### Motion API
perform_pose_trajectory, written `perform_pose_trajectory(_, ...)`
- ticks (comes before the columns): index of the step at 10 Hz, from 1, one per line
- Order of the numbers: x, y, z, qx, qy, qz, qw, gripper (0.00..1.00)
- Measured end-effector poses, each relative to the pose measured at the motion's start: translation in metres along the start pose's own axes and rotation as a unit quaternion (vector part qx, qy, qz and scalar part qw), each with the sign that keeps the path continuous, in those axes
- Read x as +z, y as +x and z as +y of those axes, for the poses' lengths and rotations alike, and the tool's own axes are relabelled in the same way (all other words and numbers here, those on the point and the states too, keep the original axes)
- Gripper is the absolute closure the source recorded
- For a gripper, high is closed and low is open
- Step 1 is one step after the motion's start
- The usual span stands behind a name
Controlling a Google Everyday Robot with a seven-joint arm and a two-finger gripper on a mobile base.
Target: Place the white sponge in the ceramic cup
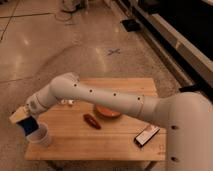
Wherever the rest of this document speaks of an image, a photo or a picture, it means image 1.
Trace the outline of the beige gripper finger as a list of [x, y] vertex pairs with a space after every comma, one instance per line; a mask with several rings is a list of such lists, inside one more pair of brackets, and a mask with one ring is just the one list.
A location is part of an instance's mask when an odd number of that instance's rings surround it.
[[17, 123], [26, 119], [29, 116], [29, 111], [25, 106], [19, 107], [10, 117], [12, 123]]

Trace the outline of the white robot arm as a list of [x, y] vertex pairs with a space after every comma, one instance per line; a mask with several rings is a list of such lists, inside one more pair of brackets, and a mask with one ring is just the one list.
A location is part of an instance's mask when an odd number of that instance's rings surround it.
[[166, 171], [213, 171], [213, 103], [194, 92], [159, 98], [95, 88], [65, 73], [29, 96], [10, 116], [25, 136], [39, 130], [36, 117], [61, 100], [98, 104], [167, 130]]

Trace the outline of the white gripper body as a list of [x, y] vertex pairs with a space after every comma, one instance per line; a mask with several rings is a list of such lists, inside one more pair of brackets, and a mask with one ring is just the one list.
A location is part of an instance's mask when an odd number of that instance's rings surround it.
[[29, 113], [33, 117], [38, 117], [40, 114], [46, 111], [46, 108], [42, 106], [35, 94], [30, 96], [26, 101], [26, 106], [29, 110]]

